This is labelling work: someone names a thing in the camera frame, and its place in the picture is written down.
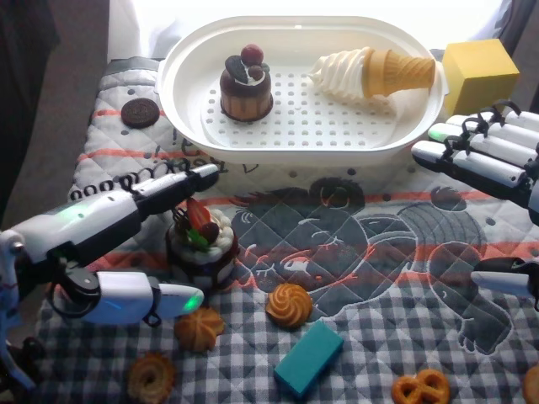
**robotic hand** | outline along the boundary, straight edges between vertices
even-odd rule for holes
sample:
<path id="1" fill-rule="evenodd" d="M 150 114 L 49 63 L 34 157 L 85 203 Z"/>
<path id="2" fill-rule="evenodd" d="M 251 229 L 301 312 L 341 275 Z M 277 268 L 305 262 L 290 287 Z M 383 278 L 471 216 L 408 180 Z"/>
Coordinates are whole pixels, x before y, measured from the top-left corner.
<path id="1" fill-rule="evenodd" d="M 156 327 L 162 318 L 196 310 L 204 300 L 196 288 L 159 284 L 142 272 L 90 273 L 84 266 L 135 236 L 149 215 L 210 188 L 218 176 L 217 166 L 208 164 L 135 185 L 125 177 L 124 189 L 72 202 L 0 232 L 0 391 L 8 382 L 35 387 L 3 342 L 18 322 L 19 302 L 37 284 L 51 282 L 47 300 L 61 316 L 87 322 L 144 321 Z M 55 293 L 57 285 L 67 299 Z"/>
<path id="2" fill-rule="evenodd" d="M 496 105 L 512 110 L 503 117 Z M 475 116 L 455 115 L 433 125 L 429 137 L 432 141 L 412 147 L 419 165 L 528 209 L 539 226 L 539 114 L 500 100 Z M 537 261 L 485 259 L 476 265 L 472 280 L 484 288 L 531 297 L 539 311 Z"/>

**ice cream cone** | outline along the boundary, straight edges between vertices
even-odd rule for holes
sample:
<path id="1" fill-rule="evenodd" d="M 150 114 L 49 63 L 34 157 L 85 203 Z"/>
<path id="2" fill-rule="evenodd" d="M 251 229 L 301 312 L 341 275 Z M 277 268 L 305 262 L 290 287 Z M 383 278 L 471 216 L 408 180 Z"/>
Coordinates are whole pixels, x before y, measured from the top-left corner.
<path id="1" fill-rule="evenodd" d="M 431 88 L 435 80 L 435 60 L 400 56 L 392 50 L 370 50 L 361 73 L 365 98 L 413 88 Z"/>

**perforated basket bottom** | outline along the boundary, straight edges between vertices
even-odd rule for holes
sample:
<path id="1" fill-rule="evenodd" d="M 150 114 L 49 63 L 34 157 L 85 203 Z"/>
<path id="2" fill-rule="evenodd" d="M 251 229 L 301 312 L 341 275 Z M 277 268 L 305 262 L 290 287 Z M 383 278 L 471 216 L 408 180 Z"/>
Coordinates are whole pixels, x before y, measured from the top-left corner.
<path id="1" fill-rule="evenodd" d="M 230 148 L 365 150 L 394 141 L 397 108 L 390 98 L 342 103 L 318 91 L 307 69 L 273 68 L 274 106 L 263 119 L 242 123 L 221 111 L 219 80 L 208 88 L 201 118 L 206 135 Z"/>

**bear ear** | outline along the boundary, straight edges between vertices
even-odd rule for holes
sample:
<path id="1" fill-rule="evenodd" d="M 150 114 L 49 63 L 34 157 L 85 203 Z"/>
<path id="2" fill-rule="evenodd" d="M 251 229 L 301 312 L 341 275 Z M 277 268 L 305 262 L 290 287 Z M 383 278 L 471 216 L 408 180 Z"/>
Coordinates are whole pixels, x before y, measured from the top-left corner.
<path id="1" fill-rule="evenodd" d="M 430 191 L 430 201 L 438 209 L 460 212 L 466 209 L 466 201 L 451 187 L 436 187 Z"/>
<path id="2" fill-rule="evenodd" d="M 320 204 L 327 207 L 346 208 L 354 212 L 365 208 L 363 189 L 349 179 L 320 178 L 312 183 L 309 194 L 312 198 L 320 199 Z"/>

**checkered fabric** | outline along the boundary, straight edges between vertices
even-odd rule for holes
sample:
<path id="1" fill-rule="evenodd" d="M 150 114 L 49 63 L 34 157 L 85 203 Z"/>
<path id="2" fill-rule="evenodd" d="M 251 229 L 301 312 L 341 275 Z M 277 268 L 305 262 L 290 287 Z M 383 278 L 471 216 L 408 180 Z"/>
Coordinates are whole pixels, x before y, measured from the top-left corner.
<path id="1" fill-rule="evenodd" d="M 478 290 L 482 258 L 539 255 L 527 212 L 403 159 L 377 168 L 282 167 L 216 162 L 182 139 L 162 116 L 125 127 L 129 99 L 152 98 L 157 73 L 131 66 L 105 75 L 72 197 L 99 183 L 153 168 L 215 162 L 219 183 L 198 199 L 232 219 L 240 244 L 222 290 L 208 296 L 226 323 L 214 349 L 183 350 L 173 322 L 98 326 L 60 318 L 44 303 L 37 336 L 47 357 L 35 402 L 130 402 L 130 365 L 158 351 L 177 369 L 166 402 L 293 402 L 273 369 L 314 321 L 343 339 L 342 352 L 307 393 L 307 402 L 388 403 L 392 383 L 426 368 L 446 374 L 453 403 L 523 403 L 521 382 L 539 362 L 539 316 L 528 300 Z M 164 233 L 170 214 L 93 270 L 134 268 L 166 278 Z M 267 294 L 301 284 L 314 309 L 289 332 L 265 314 Z"/>

